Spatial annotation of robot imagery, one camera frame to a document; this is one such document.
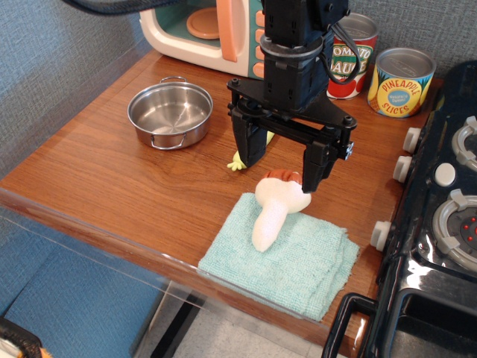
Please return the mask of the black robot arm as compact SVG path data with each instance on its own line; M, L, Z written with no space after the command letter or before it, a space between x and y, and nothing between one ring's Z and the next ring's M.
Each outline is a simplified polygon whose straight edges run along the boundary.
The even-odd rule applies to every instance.
M326 91L341 84L331 72L334 39L355 56L358 47L340 25L350 15L348 1L264 1L265 56L262 81L232 79L228 105L241 161L251 167L265 154L268 132L305 145L303 186L315 192L338 159L353 149L357 121L335 106Z

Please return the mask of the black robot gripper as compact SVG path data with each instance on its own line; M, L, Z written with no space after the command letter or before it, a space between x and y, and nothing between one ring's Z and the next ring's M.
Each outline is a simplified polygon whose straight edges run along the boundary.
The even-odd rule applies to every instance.
M356 121L326 94L335 80L325 55L304 61L268 58L263 81L230 80L229 115L243 164L250 168L264 156L268 133L285 136L306 145L302 189L315 192L335 160L346 160L353 150Z

